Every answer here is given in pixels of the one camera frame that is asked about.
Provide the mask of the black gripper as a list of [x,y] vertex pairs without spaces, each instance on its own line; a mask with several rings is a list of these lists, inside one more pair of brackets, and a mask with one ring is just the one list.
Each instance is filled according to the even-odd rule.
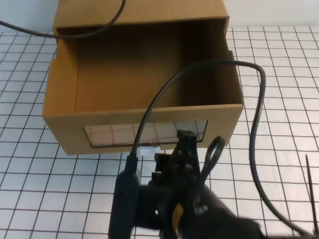
[[193,239],[200,223],[195,209],[202,206],[193,195],[200,175],[197,136],[178,130],[177,138],[172,154],[155,154],[155,170],[139,191],[136,227],[158,231],[162,239]]

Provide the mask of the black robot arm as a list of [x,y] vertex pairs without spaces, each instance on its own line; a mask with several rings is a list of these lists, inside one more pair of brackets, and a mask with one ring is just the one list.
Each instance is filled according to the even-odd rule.
[[215,138],[200,166],[196,135],[179,130],[171,154],[156,154],[156,170],[139,191],[135,225],[162,239],[263,239],[260,226],[239,218],[207,187],[225,141]]

